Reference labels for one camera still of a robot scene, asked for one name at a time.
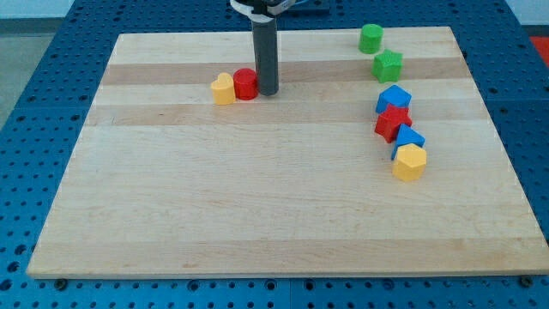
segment blue triangular block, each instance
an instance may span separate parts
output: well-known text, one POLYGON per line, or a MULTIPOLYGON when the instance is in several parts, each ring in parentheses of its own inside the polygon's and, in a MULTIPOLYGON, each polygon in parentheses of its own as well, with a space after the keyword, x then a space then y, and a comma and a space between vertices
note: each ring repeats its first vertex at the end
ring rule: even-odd
POLYGON ((389 103, 396 107, 408 107, 411 99, 412 95, 406 92, 406 90, 393 85, 380 93, 377 100, 376 112, 385 112, 389 103))
POLYGON ((416 130, 405 124, 401 124, 401 127, 398 129, 398 135, 396 136, 395 148, 393 148, 391 160, 395 159, 396 150, 400 146, 408 145, 409 143, 414 143, 419 147, 423 147, 423 145, 425 145, 425 138, 422 137, 416 130))

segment toy block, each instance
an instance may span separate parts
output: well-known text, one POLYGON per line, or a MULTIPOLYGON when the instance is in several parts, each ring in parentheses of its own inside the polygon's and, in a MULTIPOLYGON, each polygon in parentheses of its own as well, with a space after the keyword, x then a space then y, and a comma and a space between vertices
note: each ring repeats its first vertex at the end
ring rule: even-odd
POLYGON ((398 82, 401 77, 402 54, 388 49, 374 57, 371 73, 381 83, 398 82))
POLYGON ((237 98, 234 93, 234 82, 232 76, 228 73, 221 73, 217 76, 217 80, 210 85, 214 102, 217 105, 227 105, 234 103, 237 98))
POLYGON ((383 136, 386 142, 393 142, 401 124, 412 125, 412 119, 408 116, 408 108, 388 104, 385 112, 377 117, 374 131, 383 136))
POLYGON ((257 97, 257 74, 252 69, 240 69, 234 72, 234 93, 240 100, 253 100, 257 97))
POLYGON ((416 144, 400 146, 396 151, 393 175, 402 181, 421 178, 427 165, 427 152, 416 144))
POLYGON ((381 46, 381 39, 383 37, 383 28, 375 25, 368 24, 362 27, 360 32, 359 49, 363 53, 373 54, 379 52, 381 46))
POLYGON ((412 95, 406 92, 406 90, 400 88, 398 85, 393 85, 379 94, 376 112, 385 112, 389 103, 396 107, 409 107, 411 99, 412 95))
POLYGON ((395 159, 396 150, 400 146, 408 145, 409 143, 423 147, 425 145, 425 138, 420 135, 416 130, 410 128, 405 124, 401 124, 398 134, 396 135, 395 148, 393 148, 393 154, 391 154, 391 160, 395 159))

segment red star-shaped block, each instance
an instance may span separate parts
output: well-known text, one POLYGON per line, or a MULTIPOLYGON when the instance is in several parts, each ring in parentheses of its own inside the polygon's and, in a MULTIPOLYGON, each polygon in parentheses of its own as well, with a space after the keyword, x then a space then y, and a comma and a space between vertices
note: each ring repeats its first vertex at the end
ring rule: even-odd
POLYGON ((412 119, 408 116, 408 108, 388 104, 385 112, 377 117, 375 132, 383 136, 385 141, 393 142, 401 124, 412 126, 412 119))

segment wood grain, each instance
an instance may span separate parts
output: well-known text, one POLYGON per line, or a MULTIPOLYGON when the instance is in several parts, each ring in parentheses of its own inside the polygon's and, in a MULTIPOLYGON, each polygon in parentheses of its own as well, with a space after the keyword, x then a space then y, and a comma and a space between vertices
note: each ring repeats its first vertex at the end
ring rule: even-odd
POLYGON ((547 243, 449 28, 385 32, 427 139, 413 183, 391 175, 392 145, 373 133, 389 84, 371 78, 358 33, 281 32, 281 91, 231 106, 215 106, 208 85, 250 66, 249 33, 121 35, 28 274, 548 273, 547 243))

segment yellow block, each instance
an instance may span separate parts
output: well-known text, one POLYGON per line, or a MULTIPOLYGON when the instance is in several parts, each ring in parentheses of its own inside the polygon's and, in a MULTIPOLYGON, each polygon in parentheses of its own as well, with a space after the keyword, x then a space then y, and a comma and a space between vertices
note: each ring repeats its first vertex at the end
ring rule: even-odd
POLYGON ((416 144, 400 146, 396 150, 393 175, 403 181, 416 180, 421 177, 427 165, 427 152, 416 144))
POLYGON ((219 74, 217 80, 210 85, 210 88, 212 88, 214 102, 217 105, 232 104, 237 100, 232 76, 228 73, 219 74))

